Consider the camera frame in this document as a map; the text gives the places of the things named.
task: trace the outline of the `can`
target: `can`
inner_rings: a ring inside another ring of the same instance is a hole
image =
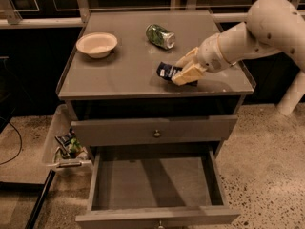
[[[151,24],[146,28],[146,36],[151,43],[165,50],[171,49],[175,42],[173,32],[156,24]]]

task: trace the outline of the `black cord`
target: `black cord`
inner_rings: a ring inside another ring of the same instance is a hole
[[[4,120],[6,123],[8,123],[9,125],[11,125],[11,127],[18,133],[19,135],[19,139],[20,139],[20,147],[19,147],[19,151],[17,153],[17,155],[15,155],[14,157],[10,158],[9,160],[5,161],[5,162],[2,162],[0,163],[0,165],[3,165],[3,164],[6,164],[6,163],[9,163],[11,162],[12,160],[14,160],[15,158],[17,158],[19,156],[19,154],[21,153],[21,150],[22,150],[22,137],[19,133],[19,131],[17,130],[17,128],[15,128],[9,121],[7,121],[5,118],[3,117],[0,117],[0,119]]]

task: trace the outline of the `bowl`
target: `bowl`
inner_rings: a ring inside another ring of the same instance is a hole
[[[92,58],[108,56],[117,44],[117,39],[109,33],[97,32],[84,35],[76,42],[76,48]]]

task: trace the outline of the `floor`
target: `floor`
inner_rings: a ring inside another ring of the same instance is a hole
[[[0,166],[0,181],[43,183],[43,144],[51,116],[16,117],[11,123],[23,138],[22,152]],[[9,125],[0,135],[0,163],[14,156],[19,139]],[[190,229],[305,229],[305,104],[290,116],[275,105],[242,106],[217,165],[231,208],[241,215],[230,225]],[[91,176],[56,175],[35,228],[80,228]],[[36,195],[0,192],[0,229],[24,228]]]

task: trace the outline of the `white plastic container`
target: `white plastic container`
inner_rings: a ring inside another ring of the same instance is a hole
[[[68,108],[65,104],[59,105],[55,111],[48,134],[44,143],[44,154],[42,161],[47,166],[54,170],[58,175],[68,176],[77,173],[84,175],[92,172],[92,161],[75,159],[61,159],[54,162],[54,155],[59,146],[56,141],[56,135],[66,135],[71,126],[71,119],[68,113]]]

